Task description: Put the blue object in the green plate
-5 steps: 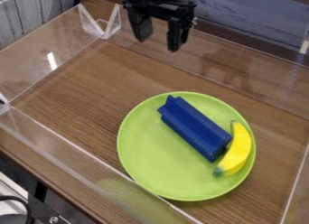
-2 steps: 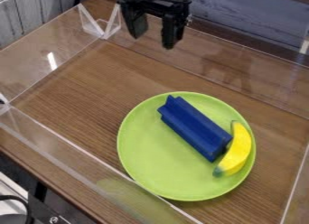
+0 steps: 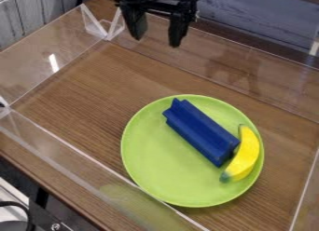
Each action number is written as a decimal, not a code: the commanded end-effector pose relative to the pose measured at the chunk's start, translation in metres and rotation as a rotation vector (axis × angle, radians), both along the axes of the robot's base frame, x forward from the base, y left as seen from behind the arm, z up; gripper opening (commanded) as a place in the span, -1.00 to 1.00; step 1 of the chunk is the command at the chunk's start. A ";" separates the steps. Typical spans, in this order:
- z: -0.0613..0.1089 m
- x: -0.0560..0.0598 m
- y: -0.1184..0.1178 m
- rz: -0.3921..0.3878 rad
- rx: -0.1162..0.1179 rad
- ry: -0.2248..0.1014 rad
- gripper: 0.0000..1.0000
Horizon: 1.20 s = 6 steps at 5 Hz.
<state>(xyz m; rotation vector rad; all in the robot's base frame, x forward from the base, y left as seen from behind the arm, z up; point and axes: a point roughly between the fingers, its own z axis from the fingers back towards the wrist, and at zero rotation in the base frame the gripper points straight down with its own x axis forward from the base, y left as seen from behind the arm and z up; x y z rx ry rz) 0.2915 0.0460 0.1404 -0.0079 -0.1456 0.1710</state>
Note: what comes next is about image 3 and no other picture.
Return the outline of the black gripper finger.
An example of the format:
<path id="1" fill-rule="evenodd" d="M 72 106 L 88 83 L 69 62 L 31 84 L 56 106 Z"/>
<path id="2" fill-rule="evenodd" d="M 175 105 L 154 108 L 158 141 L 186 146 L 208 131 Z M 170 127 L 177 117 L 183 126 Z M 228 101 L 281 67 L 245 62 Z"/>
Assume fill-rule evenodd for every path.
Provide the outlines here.
<path id="1" fill-rule="evenodd" d="M 191 16 L 187 13 L 174 12 L 169 17 L 169 45 L 173 48 L 181 46 L 183 37 L 186 36 L 187 27 L 191 23 Z"/>
<path id="2" fill-rule="evenodd" d="M 122 6 L 120 10 L 131 37 L 139 40 L 149 29 L 146 11 L 134 6 Z"/>

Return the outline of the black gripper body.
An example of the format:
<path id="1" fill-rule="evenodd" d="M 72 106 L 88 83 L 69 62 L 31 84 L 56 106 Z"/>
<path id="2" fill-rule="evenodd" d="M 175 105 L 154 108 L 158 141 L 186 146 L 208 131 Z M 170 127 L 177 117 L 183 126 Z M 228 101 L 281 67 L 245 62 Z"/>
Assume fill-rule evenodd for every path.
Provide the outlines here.
<path id="1" fill-rule="evenodd" d="M 130 7 L 154 14 L 178 13 L 187 21 L 197 19 L 199 0 L 115 0 L 120 7 Z"/>

